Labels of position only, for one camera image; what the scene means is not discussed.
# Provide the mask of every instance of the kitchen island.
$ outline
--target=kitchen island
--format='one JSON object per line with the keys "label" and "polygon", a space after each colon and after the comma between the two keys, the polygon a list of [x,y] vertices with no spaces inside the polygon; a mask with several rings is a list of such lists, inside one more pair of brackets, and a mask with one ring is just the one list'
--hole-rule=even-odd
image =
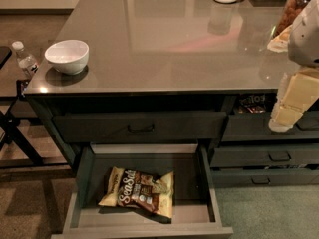
{"label": "kitchen island", "polygon": [[[222,227],[214,184],[318,181],[316,112],[294,130],[276,134],[267,127],[270,111],[243,115],[235,107],[241,95],[275,96],[283,74],[299,68],[286,53],[266,48],[281,11],[253,7],[247,0],[227,5],[212,0],[80,0],[56,41],[87,42],[87,67],[67,76],[45,61],[26,92],[78,171],[65,238],[106,233],[111,238],[228,238],[232,230]],[[137,145],[140,152],[132,153]],[[179,150],[144,151],[172,145]],[[268,169],[278,163],[296,169]],[[175,171],[169,224],[161,227],[138,213],[110,213],[97,206],[106,171],[119,165]]]}

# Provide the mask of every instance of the food package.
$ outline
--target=food package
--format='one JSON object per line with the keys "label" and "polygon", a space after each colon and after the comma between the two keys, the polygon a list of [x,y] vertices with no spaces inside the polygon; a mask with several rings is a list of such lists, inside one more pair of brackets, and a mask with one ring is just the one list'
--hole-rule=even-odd
{"label": "food package", "polygon": [[173,172],[162,177],[113,167],[108,191],[100,206],[142,208],[149,213],[172,217]]}
{"label": "food package", "polygon": [[265,94],[247,94],[238,97],[238,111],[240,113],[260,114],[268,112],[275,102],[275,98]]}

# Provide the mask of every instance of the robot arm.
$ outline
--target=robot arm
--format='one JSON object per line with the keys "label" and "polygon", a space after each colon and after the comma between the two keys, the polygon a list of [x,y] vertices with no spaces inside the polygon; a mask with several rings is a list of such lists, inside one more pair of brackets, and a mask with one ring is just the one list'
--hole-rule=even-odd
{"label": "robot arm", "polygon": [[289,59],[301,65],[280,82],[269,128],[287,132],[319,98],[319,0],[311,0],[292,24]]}

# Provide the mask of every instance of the chip bag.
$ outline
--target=chip bag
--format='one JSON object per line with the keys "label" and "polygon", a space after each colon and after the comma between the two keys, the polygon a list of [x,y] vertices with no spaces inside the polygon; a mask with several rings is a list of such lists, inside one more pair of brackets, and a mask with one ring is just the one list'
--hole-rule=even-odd
{"label": "chip bag", "polygon": [[108,191],[100,206],[142,208],[172,217],[173,172],[162,177],[136,170],[113,167]]}

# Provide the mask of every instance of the jar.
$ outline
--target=jar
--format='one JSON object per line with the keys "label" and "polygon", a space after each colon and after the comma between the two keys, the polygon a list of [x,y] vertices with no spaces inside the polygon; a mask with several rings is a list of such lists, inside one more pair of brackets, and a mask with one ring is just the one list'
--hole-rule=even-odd
{"label": "jar", "polygon": [[309,1],[310,0],[287,0],[273,37],[276,37],[289,27]]}

